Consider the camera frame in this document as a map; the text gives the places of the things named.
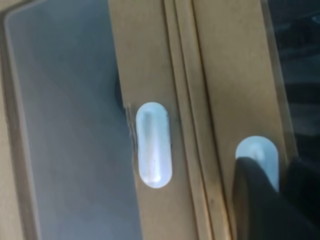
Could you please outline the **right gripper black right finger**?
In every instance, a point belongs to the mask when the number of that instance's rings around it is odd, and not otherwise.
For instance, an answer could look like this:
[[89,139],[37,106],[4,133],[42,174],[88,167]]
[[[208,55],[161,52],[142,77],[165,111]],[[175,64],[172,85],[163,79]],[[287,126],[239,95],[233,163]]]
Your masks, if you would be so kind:
[[320,157],[298,157],[286,172],[283,195],[314,225],[320,224]]

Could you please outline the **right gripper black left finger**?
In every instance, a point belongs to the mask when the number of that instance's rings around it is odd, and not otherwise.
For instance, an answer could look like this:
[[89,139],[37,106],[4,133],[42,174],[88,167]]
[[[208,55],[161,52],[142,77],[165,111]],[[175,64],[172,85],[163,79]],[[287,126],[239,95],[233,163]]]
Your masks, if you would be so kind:
[[258,163],[237,160],[232,201],[239,240],[318,240],[320,224],[310,222],[272,187]]

